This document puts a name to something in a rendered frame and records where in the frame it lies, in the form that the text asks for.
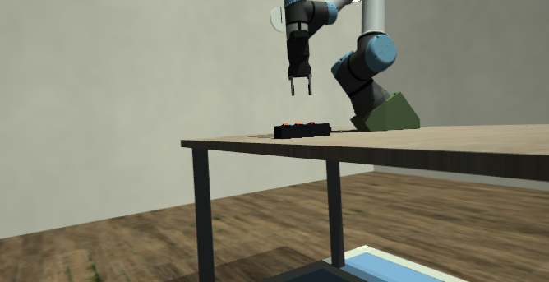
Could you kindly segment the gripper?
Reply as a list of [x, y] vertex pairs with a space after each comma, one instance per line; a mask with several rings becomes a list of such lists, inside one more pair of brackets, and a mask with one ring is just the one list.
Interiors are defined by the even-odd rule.
[[291, 80], [292, 96], [294, 95], [294, 77], [307, 77], [308, 92], [311, 95], [311, 66], [309, 64], [309, 33], [305, 23], [294, 23], [286, 26], [288, 51], [288, 79]]

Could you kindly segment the black power strip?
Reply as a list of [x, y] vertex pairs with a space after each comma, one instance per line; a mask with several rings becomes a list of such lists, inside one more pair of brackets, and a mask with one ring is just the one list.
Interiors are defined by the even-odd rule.
[[274, 126], [274, 138], [296, 138], [308, 136], [330, 136], [331, 127], [329, 123], [295, 123], [288, 125], [283, 123], [281, 126]]

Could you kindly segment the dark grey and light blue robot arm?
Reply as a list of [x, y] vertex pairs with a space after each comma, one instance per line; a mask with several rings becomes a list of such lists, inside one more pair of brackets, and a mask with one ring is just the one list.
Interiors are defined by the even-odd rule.
[[[338, 12], [353, 1], [284, 0], [286, 26], [311, 23], [307, 24], [310, 39], [323, 25], [334, 24]], [[358, 37], [357, 50], [346, 53], [331, 68], [358, 118], [390, 97], [372, 77], [391, 66], [396, 56], [394, 41], [385, 32], [385, 0], [362, 0], [362, 35]]]

